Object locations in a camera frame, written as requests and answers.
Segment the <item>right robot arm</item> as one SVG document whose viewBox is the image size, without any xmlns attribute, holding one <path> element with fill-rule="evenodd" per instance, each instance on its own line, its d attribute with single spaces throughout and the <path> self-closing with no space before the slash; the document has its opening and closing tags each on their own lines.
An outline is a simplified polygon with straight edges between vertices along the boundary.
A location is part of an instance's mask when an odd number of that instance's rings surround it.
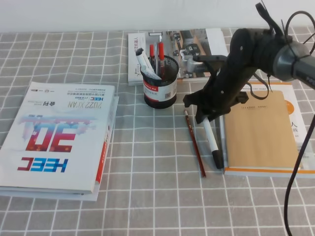
<svg viewBox="0 0 315 236">
<path fill-rule="evenodd" d="M 201 123 L 228 114 L 231 107 L 246 103 L 243 87 L 257 70 L 281 81 L 300 80 L 315 87 L 315 59 L 308 48 L 291 36 L 277 36 L 266 29 L 235 31 L 228 56 L 210 56 L 204 62 L 211 76 L 203 89 L 185 95 L 185 107 L 197 106 L 195 120 Z"/>
</svg>

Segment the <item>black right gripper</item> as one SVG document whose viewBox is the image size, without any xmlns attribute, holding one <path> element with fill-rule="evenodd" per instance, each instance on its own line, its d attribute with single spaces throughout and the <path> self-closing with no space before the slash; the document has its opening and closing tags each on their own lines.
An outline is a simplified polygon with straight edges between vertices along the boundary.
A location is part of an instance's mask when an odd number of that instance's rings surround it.
<svg viewBox="0 0 315 236">
<path fill-rule="evenodd" d="M 211 76 L 203 89 L 184 96 L 184 106 L 196 105 L 195 120 L 200 124 L 208 117 L 209 121 L 228 114 L 231 107 L 239 103 L 237 98 L 248 80 L 258 69 L 254 63 L 254 52 L 258 41 L 272 34 L 270 29 L 238 29 L 230 42 L 230 52 L 224 56 L 194 56 Z"/>
</svg>

